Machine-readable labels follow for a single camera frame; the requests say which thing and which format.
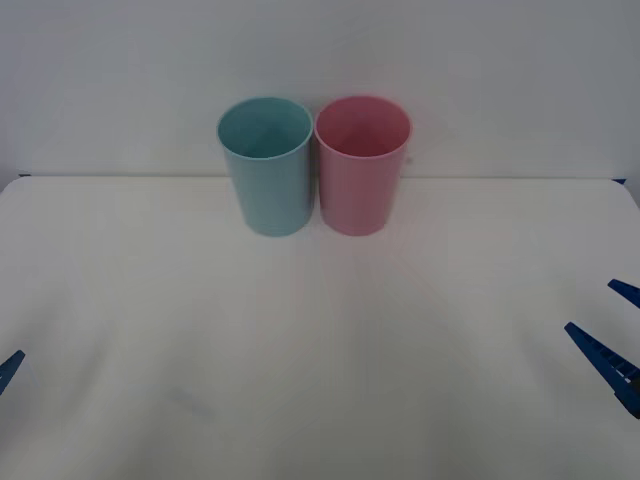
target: pink cup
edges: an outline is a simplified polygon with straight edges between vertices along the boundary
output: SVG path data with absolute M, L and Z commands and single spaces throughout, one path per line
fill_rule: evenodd
M 395 103 L 346 97 L 318 115 L 320 205 L 324 221 L 346 235 L 384 227 L 411 136 L 411 119 Z

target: white wall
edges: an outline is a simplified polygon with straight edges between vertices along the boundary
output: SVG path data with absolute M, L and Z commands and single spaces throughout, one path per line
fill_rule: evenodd
M 375 92 L 415 121 L 407 174 L 633 184 L 637 4 L 5 0 L 0 181 L 223 173 L 215 125 L 239 99 Z

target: white tabletop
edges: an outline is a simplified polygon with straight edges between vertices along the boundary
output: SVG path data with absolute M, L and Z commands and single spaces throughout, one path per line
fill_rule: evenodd
M 226 179 L 0 196 L 2 480 L 626 479 L 640 212 L 608 180 L 414 179 L 387 228 L 248 230 Z

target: plastic cup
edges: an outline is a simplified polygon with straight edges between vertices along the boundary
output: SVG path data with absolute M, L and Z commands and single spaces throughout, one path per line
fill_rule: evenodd
M 273 237 L 302 228 L 313 209 L 309 111 L 282 98 L 252 98 L 218 124 L 227 166 L 247 225 Z
M 407 113 L 384 98 L 346 97 L 320 112 L 315 131 L 324 221 L 346 235 L 382 229 L 411 136 Z

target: white table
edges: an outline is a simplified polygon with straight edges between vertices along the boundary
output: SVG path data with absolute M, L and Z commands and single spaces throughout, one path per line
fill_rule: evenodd
M 387 228 L 279 239 L 215 178 L 0 196 L 2 480 L 636 479 L 640 212 L 608 180 L 414 179 Z

